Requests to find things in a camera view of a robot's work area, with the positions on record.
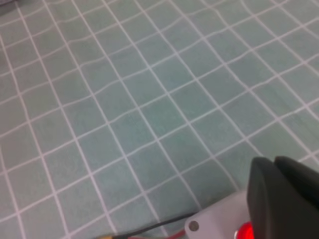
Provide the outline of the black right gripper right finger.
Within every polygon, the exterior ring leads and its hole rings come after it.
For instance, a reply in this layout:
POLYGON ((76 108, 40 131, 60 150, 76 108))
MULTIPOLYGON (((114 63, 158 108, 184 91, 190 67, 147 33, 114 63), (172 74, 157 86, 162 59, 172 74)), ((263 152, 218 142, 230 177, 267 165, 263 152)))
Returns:
POLYGON ((274 164, 304 197, 319 196, 319 173, 285 156, 275 158, 274 164))

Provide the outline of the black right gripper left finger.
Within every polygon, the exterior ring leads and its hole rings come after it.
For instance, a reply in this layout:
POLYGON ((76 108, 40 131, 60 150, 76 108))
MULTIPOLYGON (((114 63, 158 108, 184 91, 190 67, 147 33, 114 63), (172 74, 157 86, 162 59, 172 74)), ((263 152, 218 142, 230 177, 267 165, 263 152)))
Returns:
POLYGON ((319 197, 304 197, 274 161, 251 163, 247 204, 256 239, 317 239, 319 197))

